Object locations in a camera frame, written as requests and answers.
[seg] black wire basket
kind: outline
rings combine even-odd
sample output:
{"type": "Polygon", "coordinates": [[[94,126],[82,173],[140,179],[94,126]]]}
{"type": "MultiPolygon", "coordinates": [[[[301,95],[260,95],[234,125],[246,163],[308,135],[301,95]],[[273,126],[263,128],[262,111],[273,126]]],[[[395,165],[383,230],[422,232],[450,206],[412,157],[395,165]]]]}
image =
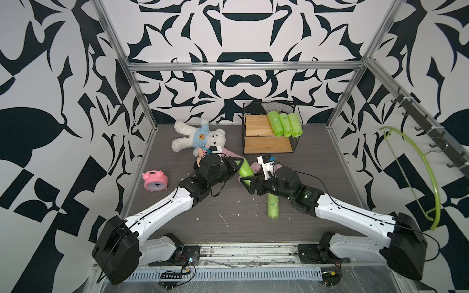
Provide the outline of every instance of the black wire basket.
{"type": "Polygon", "coordinates": [[[300,141],[299,137],[276,137],[270,123],[267,120],[265,122],[264,117],[260,116],[261,128],[258,134],[251,131],[251,127],[246,125],[252,121],[254,117],[249,117],[250,115],[266,115],[270,111],[278,111],[280,113],[298,113],[300,117],[301,124],[303,124],[303,119],[301,117],[300,108],[298,103],[295,101],[274,101],[274,102],[247,102],[242,105],[242,149],[243,154],[264,154],[264,153],[291,153],[294,152],[298,142],[300,141]]]}

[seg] wire basket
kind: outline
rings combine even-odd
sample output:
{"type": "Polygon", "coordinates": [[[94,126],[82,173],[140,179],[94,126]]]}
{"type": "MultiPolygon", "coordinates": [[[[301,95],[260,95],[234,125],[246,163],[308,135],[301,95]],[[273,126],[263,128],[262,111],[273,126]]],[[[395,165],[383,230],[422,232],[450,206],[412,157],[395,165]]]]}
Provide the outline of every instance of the wire basket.
{"type": "Polygon", "coordinates": [[[249,115],[267,115],[270,111],[278,111],[280,113],[298,113],[301,124],[300,109],[295,101],[275,101],[275,102],[247,102],[242,105],[242,149],[243,154],[262,154],[262,153],[290,153],[294,152],[299,137],[276,137],[273,132],[271,134],[252,135],[246,134],[247,116],[249,115]]]}

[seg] pink object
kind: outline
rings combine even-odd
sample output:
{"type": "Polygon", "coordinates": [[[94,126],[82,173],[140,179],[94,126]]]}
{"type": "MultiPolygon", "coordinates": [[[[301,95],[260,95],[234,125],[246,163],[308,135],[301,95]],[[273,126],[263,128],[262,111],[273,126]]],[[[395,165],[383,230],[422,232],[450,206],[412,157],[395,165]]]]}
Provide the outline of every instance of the pink object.
{"type": "Polygon", "coordinates": [[[225,148],[221,148],[221,152],[224,153],[227,157],[243,158],[243,156],[233,153],[232,151],[227,150],[225,148]]]}
{"type": "MultiPolygon", "coordinates": [[[[251,167],[251,170],[253,171],[254,174],[256,174],[257,172],[259,172],[262,169],[261,165],[259,165],[258,162],[253,162],[250,167],[251,167]]],[[[283,167],[282,164],[276,163],[275,166],[273,167],[274,172],[279,170],[282,167],[283,167]]]]}
{"type": "Polygon", "coordinates": [[[149,191],[160,191],[168,188],[168,177],[162,171],[148,171],[142,174],[145,180],[145,189],[149,191]]]}

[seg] electrical wire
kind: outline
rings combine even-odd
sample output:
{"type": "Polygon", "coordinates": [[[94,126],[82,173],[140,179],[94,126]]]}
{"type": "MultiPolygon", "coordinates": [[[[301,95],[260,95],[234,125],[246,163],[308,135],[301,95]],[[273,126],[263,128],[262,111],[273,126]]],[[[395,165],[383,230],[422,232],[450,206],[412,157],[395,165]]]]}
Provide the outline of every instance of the electrical wire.
{"type": "Polygon", "coordinates": [[[342,268],[341,268],[341,265],[340,265],[340,261],[337,261],[337,264],[334,263],[334,265],[339,269],[340,277],[342,277],[342,268]]]}
{"type": "Polygon", "coordinates": [[[396,128],[390,127],[390,126],[381,127],[379,130],[382,130],[382,129],[389,129],[390,130],[388,134],[386,134],[386,133],[384,134],[384,138],[389,136],[392,131],[394,131],[395,133],[402,136],[402,138],[404,138],[408,143],[410,143],[410,145],[415,149],[415,151],[417,152],[419,157],[422,159],[422,162],[424,163],[425,168],[427,169],[428,175],[430,177],[431,185],[433,187],[433,193],[435,195],[435,209],[431,209],[431,210],[429,210],[428,212],[426,212],[424,214],[428,215],[428,213],[430,213],[432,211],[435,211],[435,220],[433,221],[433,223],[430,227],[430,230],[434,231],[438,227],[440,217],[441,217],[441,201],[440,201],[440,197],[439,197],[438,184],[437,184],[435,175],[433,174],[433,170],[431,169],[430,164],[428,163],[427,159],[425,158],[425,155],[422,153],[422,151],[419,149],[419,147],[417,147],[415,142],[412,141],[407,135],[403,134],[401,131],[397,130],[396,128]]]}
{"type": "Polygon", "coordinates": [[[282,165],[282,167],[280,167],[280,168],[285,167],[285,164],[283,164],[282,162],[277,162],[273,165],[273,178],[274,179],[276,178],[275,174],[277,173],[277,170],[280,169],[280,168],[276,168],[277,164],[282,165]]]}
{"type": "Polygon", "coordinates": [[[182,264],[182,267],[181,267],[181,272],[180,273],[177,273],[175,271],[172,271],[172,270],[167,270],[165,272],[163,272],[160,277],[159,277],[159,282],[161,282],[161,277],[163,276],[163,274],[166,274],[166,273],[172,273],[174,274],[175,276],[179,275],[179,276],[185,276],[185,275],[189,275],[190,274],[190,271],[188,272],[183,272],[183,270],[185,269],[185,267],[187,265],[191,264],[193,267],[194,267],[194,274],[192,275],[192,277],[187,280],[186,282],[184,283],[181,283],[181,284],[177,284],[175,286],[172,286],[172,288],[176,288],[178,286],[181,286],[181,285],[184,285],[184,284],[187,284],[188,282],[190,282],[195,276],[196,276],[196,273],[197,273],[197,269],[196,269],[196,266],[192,263],[192,262],[188,262],[187,259],[186,259],[186,256],[184,255],[184,262],[182,264]]]}
{"type": "Polygon", "coordinates": [[[402,168],[401,163],[400,163],[399,160],[397,159],[397,155],[394,153],[394,150],[393,150],[393,148],[391,147],[390,142],[389,142],[388,139],[387,139],[389,135],[391,135],[391,132],[390,132],[390,131],[385,132],[384,135],[383,135],[383,137],[384,137],[384,139],[386,140],[386,143],[387,143],[389,149],[391,150],[391,153],[392,153],[393,156],[394,156],[394,161],[397,163],[397,166],[399,166],[399,170],[401,171],[402,176],[404,177],[405,181],[407,182],[407,185],[409,186],[410,191],[412,192],[412,195],[414,196],[415,200],[417,201],[417,204],[418,204],[420,210],[422,211],[424,217],[427,218],[427,220],[433,222],[434,219],[428,215],[428,213],[429,213],[431,210],[428,211],[428,212],[425,212],[425,211],[424,211],[424,208],[423,208],[422,205],[420,204],[420,201],[418,200],[418,197],[417,197],[417,195],[415,194],[414,189],[413,189],[412,186],[410,185],[410,181],[409,181],[409,179],[408,179],[406,173],[404,172],[404,169],[402,168]]]}
{"type": "MultiPolygon", "coordinates": [[[[324,190],[326,191],[327,195],[331,198],[331,201],[332,201],[333,203],[335,203],[337,206],[340,206],[340,205],[339,205],[338,203],[336,203],[335,200],[332,198],[332,196],[330,195],[329,191],[327,191],[327,188],[325,187],[325,184],[324,184],[324,182],[323,182],[321,179],[319,179],[318,177],[316,177],[316,176],[314,176],[314,175],[308,174],[308,173],[303,173],[303,172],[300,172],[300,171],[293,171],[293,172],[301,173],[301,174],[305,174],[305,175],[309,175],[309,176],[311,176],[311,177],[314,177],[314,178],[318,179],[318,180],[322,183],[322,185],[324,186],[324,190]]],[[[440,249],[441,249],[440,243],[438,242],[438,240],[436,240],[434,237],[428,235],[427,233],[424,233],[424,232],[421,232],[421,231],[418,231],[418,230],[414,230],[414,229],[411,229],[411,228],[408,228],[408,227],[404,227],[404,226],[401,226],[401,225],[398,225],[398,224],[388,223],[388,222],[383,221],[383,220],[381,220],[381,219],[377,219],[377,218],[371,217],[371,216],[369,216],[369,215],[365,215],[365,214],[360,213],[360,212],[357,212],[357,211],[355,211],[355,210],[352,210],[352,211],[355,212],[355,213],[357,213],[357,214],[359,214],[359,215],[372,218],[372,219],[374,219],[374,220],[376,220],[376,221],[379,221],[379,222],[381,222],[381,223],[393,225],[393,226],[396,226],[396,227],[399,227],[399,228],[403,228],[403,229],[407,229],[407,230],[411,230],[411,231],[413,231],[413,232],[417,232],[417,233],[420,233],[420,234],[422,234],[422,235],[425,235],[425,236],[428,236],[428,237],[432,238],[432,239],[436,242],[436,244],[437,244],[437,246],[438,246],[438,253],[437,253],[436,256],[432,257],[431,259],[426,259],[426,260],[425,260],[426,262],[432,261],[432,260],[436,259],[436,258],[440,255],[440,249]]]]}
{"type": "Polygon", "coordinates": [[[117,243],[119,243],[119,241],[121,241],[121,239],[124,237],[125,235],[121,235],[119,237],[119,239],[116,241],[116,243],[114,243],[114,246],[113,248],[111,249],[111,251],[109,251],[109,255],[107,256],[107,259],[106,259],[106,262],[104,262],[104,266],[103,266],[103,269],[101,270],[101,273],[99,274],[99,278],[98,280],[96,281],[96,284],[99,283],[102,279],[104,279],[106,277],[106,275],[103,276],[103,272],[104,272],[104,268],[106,267],[107,265],[107,261],[109,260],[109,258],[111,257],[111,253],[112,251],[114,250],[114,248],[116,247],[117,243]]]}
{"type": "MultiPolygon", "coordinates": [[[[146,213],[145,215],[141,216],[141,217],[139,218],[139,220],[141,220],[141,219],[143,219],[144,217],[146,217],[146,216],[148,216],[148,215],[150,215],[150,214],[156,212],[157,210],[161,209],[162,207],[164,207],[165,205],[167,205],[168,203],[170,203],[171,200],[176,196],[178,189],[179,189],[179,183],[177,184],[176,191],[174,192],[173,197],[171,197],[171,199],[169,199],[165,204],[163,204],[163,205],[157,207],[156,209],[154,209],[154,210],[152,210],[152,211],[146,213]]],[[[138,222],[139,222],[139,221],[136,221],[136,222],[134,222],[132,225],[130,225],[129,229],[132,229],[132,227],[133,227],[135,224],[137,224],[138,222]]]]}
{"type": "MultiPolygon", "coordinates": [[[[174,198],[174,197],[176,196],[176,193],[177,193],[178,188],[179,188],[179,183],[178,183],[178,185],[177,185],[177,187],[176,187],[176,191],[175,191],[175,193],[174,193],[174,195],[173,195],[172,198],[174,198]]],[[[154,210],[148,212],[147,214],[143,215],[141,218],[139,218],[139,220],[141,220],[141,219],[143,219],[144,217],[150,215],[151,213],[153,213],[153,212],[155,212],[155,211],[161,209],[162,207],[164,207],[165,205],[167,205],[167,204],[170,203],[170,202],[171,202],[171,200],[168,200],[165,204],[163,204],[163,205],[157,207],[156,209],[154,209],[154,210]]],[[[130,230],[135,224],[137,224],[137,223],[138,223],[138,221],[136,221],[136,222],[134,222],[132,225],[130,225],[129,230],[130,230]]],[[[122,235],[121,237],[119,237],[119,239],[118,239],[118,240],[116,241],[116,243],[114,244],[113,248],[112,248],[111,251],[109,252],[109,255],[107,256],[107,259],[106,259],[106,262],[104,263],[104,267],[103,267],[103,268],[106,267],[107,261],[109,261],[109,258],[111,257],[111,253],[112,253],[112,251],[114,250],[114,248],[116,247],[117,243],[119,243],[119,241],[120,241],[124,236],[125,236],[125,235],[122,235]]],[[[99,274],[99,278],[98,278],[98,280],[96,281],[96,284],[99,283],[102,279],[104,279],[104,278],[106,277],[105,275],[103,276],[103,272],[104,272],[104,270],[101,270],[101,273],[99,274]]]]}
{"type": "Polygon", "coordinates": [[[193,264],[193,263],[191,263],[191,262],[189,262],[189,264],[191,264],[191,265],[194,267],[194,274],[192,275],[192,277],[190,277],[190,279],[189,279],[189,280],[187,280],[187,281],[186,281],[186,282],[184,282],[184,283],[177,284],[177,285],[176,285],[176,286],[174,286],[173,288],[176,288],[176,287],[178,287],[178,286],[182,286],[182,285],[184,285],[184,284],[187,284],[188,282],[190,282],[190,281],[191,281],[191,280],[192,280],[192,279],[193,279],[193,278],[196,276],[196,274],[197,274],[197,269],[196,269],[196,266],[194,266],[194,264],[193,264]]]}
{"type": "Polygon", "coordinates": [[[220,191],[219,191],[217,194],[215,194],[215,195],[213,195],[213,193],[212,193],[212,188],[210,188],[210,195],[213,196],[213,197],[217,197],[218,195],[220,195],[220,192],[223,190],[223,188],[225,187],[226,183],[227,183],[226,181],[223,182],[223,185],[221,186],[220,191]]]}
{"type": "Polygon", "coordinates": [[[302,259],[305,259],[305,260],[308,260],[308,261],[310,261],[310,262],[313,262],[314,264],[328,264],[328,263],[321,262],[321,261],[318,261],[318,260],[315,260],[315,259],[311,259],[311,258],[307,258],[307,257],[304,257],[304,256],[302,256],[301,258],[302,258],[302,259]]]}
{"type": "Polygon", "coordinates": [[[224,265],[226,267],[230,267],[230,268],[255,268],[255,267],[258,267],[258,265],[247,265],[247,266],[236,266],[236,265],[230,265],[230,264],[227,264],[227,263],[218,263],[218,262],[215,262],[215,261],[209,261],[207,260],[209,263],[216,263],[216,264],[219,264],[219,265],[224,265]]]}

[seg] metal vent grille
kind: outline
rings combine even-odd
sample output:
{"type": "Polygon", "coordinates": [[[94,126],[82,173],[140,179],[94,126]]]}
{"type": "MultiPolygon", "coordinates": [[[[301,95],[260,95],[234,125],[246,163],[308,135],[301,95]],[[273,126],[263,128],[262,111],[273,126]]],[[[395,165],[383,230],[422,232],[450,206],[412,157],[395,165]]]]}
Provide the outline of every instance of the metal vent grille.
{"type": "MultiPolygon", "coordinates": [[[[166,269],[135,270],[125,282],[159,281],[166,269]]],[[[183,276],[181,281],[191,275],[183,276]]],[[[226,268],[198,269],[192,281],[261,281],[261,280],[313,280],[321,281],[321,268],[226,268]]]]}

